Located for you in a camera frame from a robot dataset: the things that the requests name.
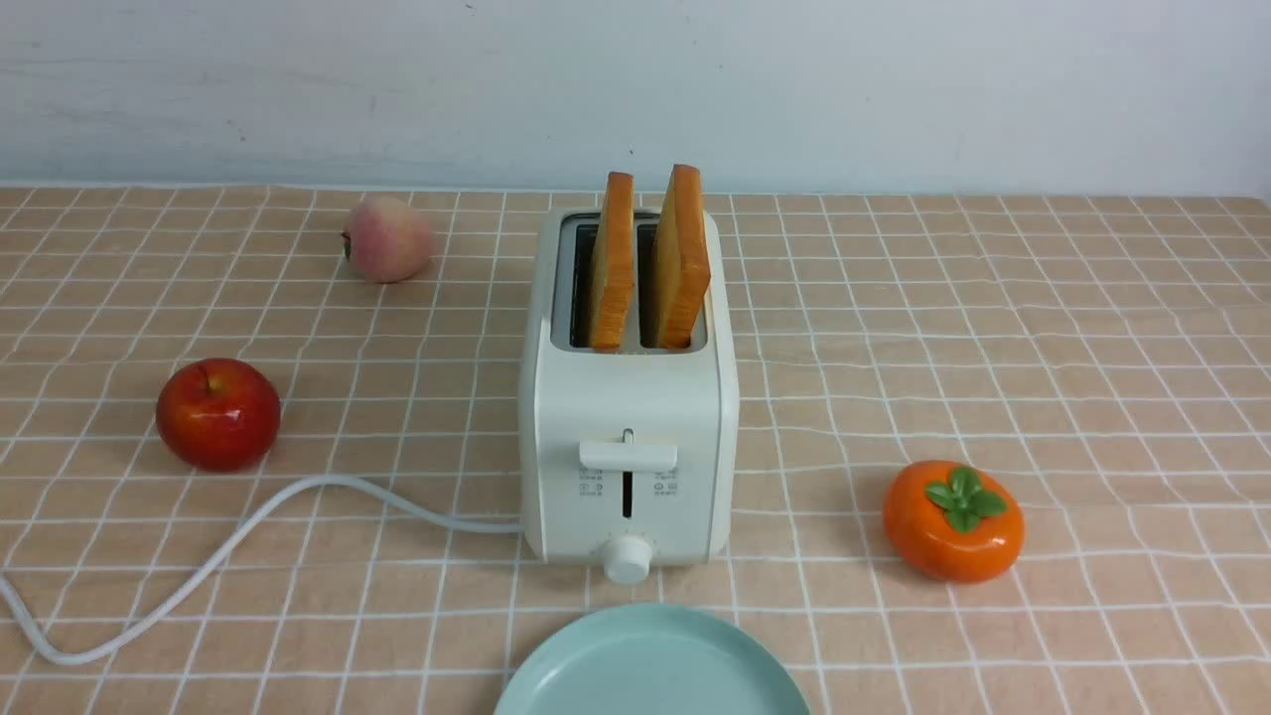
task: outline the toaster lever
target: toaster lever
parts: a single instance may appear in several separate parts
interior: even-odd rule
[[[679,461],[674,444],[636,444],[634,442],[578,443],[578,462],[604,472],[670,472]]]

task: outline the toaster dial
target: toaster dial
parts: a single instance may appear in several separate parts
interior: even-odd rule
[[[601,550],[605,577],[615,584],[634,585],[648,577],[653,547],[637,536],[623,535],[609,540]]]

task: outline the grid pattern tablecloth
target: grid pattern tablecloth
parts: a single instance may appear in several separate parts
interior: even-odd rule
[[[446,254],[389,287],[339,257],[358,196],[0,189],[0,554],[61,648],[117,634],[297,475],[516,513],[536,231],[596,194],[403,194]],[[489,712],[547,635],[665,601],[758,636],[817,711],[1271,712],[1266,204],[708,208],[744,398],[727,559],[615,588],[515,538],[308,494],[112,658],[51,667],[4,613],[4,711]],[[254,474],[191,475],[156,439],[159,387],[211,354],[285,396]],[[927,458],[969,461],[1026,507],[1008,575],[951,589],[895,558],[882,494]]]

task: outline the toast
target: toast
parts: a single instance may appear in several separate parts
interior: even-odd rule
[[[665,349],[689,345],[710,284],[703,211],[702,173],[675,164],[653,237],[653,343]]]
[[[636,189],[630,174],[610,171],[600,208],[596,245],[591,251],[591,305],[587,344],[592,349],[618,349],[627,326],[636,268],[632,259]]]

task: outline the green leaves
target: green leaves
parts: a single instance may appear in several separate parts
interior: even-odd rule
[[[981,519],[996,517],[1007,511],[1007,503],[991,491],[979,491],[971,498],[971,512]]]
[[[957,509],[957,495],[944,483],[932,483],[927,485],[927,499],[930,499],[941,509]]]
[[[980,474],[965,465],[949,470],[947,483],[927,485],[927,499],[944,511],[944,519],[958,533],[969,533],[1007,511],[1002,497],[988,491],[980,484]]]
[[[944,518],[953,531],[963,535],[980,526],[980,518],[971,512],[946,512]]]

